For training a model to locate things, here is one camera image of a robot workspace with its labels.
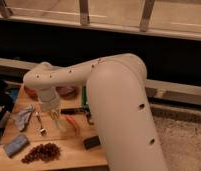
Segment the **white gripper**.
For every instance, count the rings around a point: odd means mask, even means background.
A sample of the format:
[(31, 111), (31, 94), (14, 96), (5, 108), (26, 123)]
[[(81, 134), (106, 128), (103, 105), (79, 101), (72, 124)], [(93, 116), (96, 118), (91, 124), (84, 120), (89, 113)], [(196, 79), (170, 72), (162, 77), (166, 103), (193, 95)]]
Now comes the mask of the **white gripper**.
[[(59, 106), (60, 98), (54, 87), (41, 89), (38, 91), (39, 105), (43, 112), (51, 111)], [(58, 117), (66, 114), (66, 109), (58, 107), (58, 113), (56, 111), (51, 111), (49, 113), (50, 117), (57, 121)]]

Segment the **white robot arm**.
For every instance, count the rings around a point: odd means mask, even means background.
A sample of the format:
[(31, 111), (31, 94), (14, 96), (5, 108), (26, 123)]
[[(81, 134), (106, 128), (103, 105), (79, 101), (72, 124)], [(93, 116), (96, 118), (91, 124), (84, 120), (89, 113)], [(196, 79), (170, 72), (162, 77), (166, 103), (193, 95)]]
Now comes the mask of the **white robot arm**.
[(134, 54), (101, 57), (66, 68), (42, 62), (24, 85), (37, 91), (40, 107), (58, 107), (58, 86), (84, 85), (110, 171), (168, 171), (145, 91), (147, 69)]

